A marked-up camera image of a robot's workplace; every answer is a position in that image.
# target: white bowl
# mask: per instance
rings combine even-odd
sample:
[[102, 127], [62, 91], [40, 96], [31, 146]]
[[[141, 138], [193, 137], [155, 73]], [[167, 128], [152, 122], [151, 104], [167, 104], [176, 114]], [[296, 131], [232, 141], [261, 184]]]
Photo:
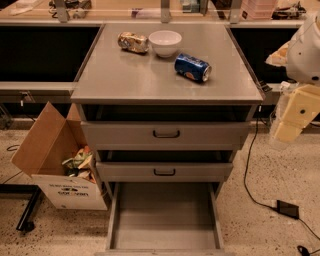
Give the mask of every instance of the white bowl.
[[156, 54], [168, 58], [179, 49], [182, 36], [174, 31], [159, 30], [150, 34], [149, 41]]

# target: terrazzo floor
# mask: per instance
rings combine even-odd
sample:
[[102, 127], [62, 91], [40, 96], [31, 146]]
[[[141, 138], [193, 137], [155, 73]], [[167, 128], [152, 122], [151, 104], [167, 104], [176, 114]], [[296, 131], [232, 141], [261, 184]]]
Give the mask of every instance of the terrazzo floor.
[[[300, 207], [300, 217], [320, 236], [320, 134], [312, 127], [285, 151], [268, 145], [267, 129], [259, 126], [252, 148], [247, 184], [252, 196], [275, 206], [277, 199]], [[28, 130], [13, 125], [0, 131], [0, 182], [19, 170], [10, 163], [12, 145]], [[217, 199], [225, 251], [239, 256], [301, 255], [298, 245], [320, 249], [318, 240], [299, 220], [278, 215], [251, 201], [243, 177], [254, 129], [234, 160], [234, 169]], [[33, 184], [21, 173], [7, 184]], [[35, 229], [16, 230], [26, 198], [0, 194], [0, 255], [94, 255], [105, 250], [109, 211], [57, 210], [45, 197], [34, 212]]]

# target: can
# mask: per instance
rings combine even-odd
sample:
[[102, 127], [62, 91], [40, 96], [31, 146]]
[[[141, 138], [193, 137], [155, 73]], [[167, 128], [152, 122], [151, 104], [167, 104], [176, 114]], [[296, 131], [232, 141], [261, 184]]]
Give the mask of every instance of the can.
[[174, 69], [191, 80], [205, 82], [209, 79], [212, 67], [208, 62], [180, 53], [174, 63]]
[[149, 50], [148, 37], [132, 32], [119, 34], [118, 45], [124, 50], [135, 53], [146, 53]]

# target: open box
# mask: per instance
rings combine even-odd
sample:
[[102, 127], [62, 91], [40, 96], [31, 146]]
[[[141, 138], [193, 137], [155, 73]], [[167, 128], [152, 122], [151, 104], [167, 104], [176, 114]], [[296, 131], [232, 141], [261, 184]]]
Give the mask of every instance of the open box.
[[106, 193], [94, 168], [96, 184], [65, 176], [62, 162], [84, 145], [76, 106], [71, 105], [64, 118], [47, 103], [11, 162], [32, 177], [56, 208], [107, 210]]

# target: black handle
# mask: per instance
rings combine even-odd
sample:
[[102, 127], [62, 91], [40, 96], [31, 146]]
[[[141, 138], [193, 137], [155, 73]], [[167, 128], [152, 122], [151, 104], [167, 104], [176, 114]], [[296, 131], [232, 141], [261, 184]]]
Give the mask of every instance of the black handle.
[[157, 133], [156, 130], [153, 130], [153, 137], [158, 138], [158, 139], [174, 139], [174, 138], [178, 138], [180, 136], [180, 131], [177, 130], [175, 133], [171, 133], [171, 134], [160, 134]]
[[176, 175], [176, 169], [173, 169], [171, 173], [158, 173], [157, 169], [153, 169], [153, 174], [155, 176], [174, 176]]

